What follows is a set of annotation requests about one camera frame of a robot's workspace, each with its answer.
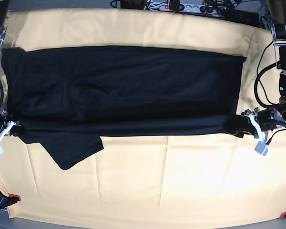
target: red clip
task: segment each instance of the red clip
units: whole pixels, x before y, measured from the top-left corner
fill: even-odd
[[[14,195],[14,194],[9,194],[9,197],[17,197],[19,202],[21,202],[21,197],[20,196],[17,196],[17,195]]]
[[[284,218],[286,215],[286,212],[283,212],[281,215],[280,215],[280,218]]]

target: yellow tablecloth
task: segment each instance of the yellow tablecloth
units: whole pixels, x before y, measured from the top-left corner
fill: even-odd
[[[256,67],[272,39],[267,31],[241,24],[139,10],[11,13],[6,24],[4,46],[27,51],[119,44],[246,56],[238,113],[257,106]],[[261,68],[274,61],[269,48]],[[0,76],[7,97],[1,68]],[[272,101],[279,98],[278,78],[273,69],[262,79]],[[102,141],[103,151],[63,171],[40,144],[5,137],[0,190],[22,198],[8,208],[10,216],[93,229],[202,229],[275,219],[286,212],[286,132],[275,136],[266,157],[254,151],[257,140],[250,136]]]

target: white power strip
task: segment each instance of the white power strip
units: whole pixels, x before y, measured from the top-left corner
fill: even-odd
[[[222,18],[221,15],[219,15],[215,10],[212,12],[202,12],[200,9],[202,7],[205,7],[204,5],[197,5],[197,4],[182,4],[184,6],[183,10],[180,10],[179,12],[193,14],[193,15],[199,15],[201,16],[212,16],[212,17],[219,17]],[[163,12],[174,12],[169,9],[169,5],[165,2],[153,2],[150,4],[149,9],[151,11],[163,11]]]

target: folded black garment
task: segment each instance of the folded black garment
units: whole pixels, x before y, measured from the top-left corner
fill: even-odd
[[[3,49],[7,109],[20,139],[61,169],[103,149],[100,136],[224,133],[245,57],[132,46]]]

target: power strip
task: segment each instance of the power strip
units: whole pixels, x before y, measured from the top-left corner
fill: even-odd
[[[218,17],[222,18],[222,15],[219,15],[215,10],[212,12],[205,12],[201,11],[205,6],[204,5],[197,5],[197,4],[181,4],[184,6],[183,10],[179,10],[181,13],[187,13],[192,15],[200,15],[200,16],[212,16],[212,17]],[[163,12],[174,12],[169,9],[168,4],[165,2],[153,2],[150,4],[149,9],[151,11],[163,11]]]

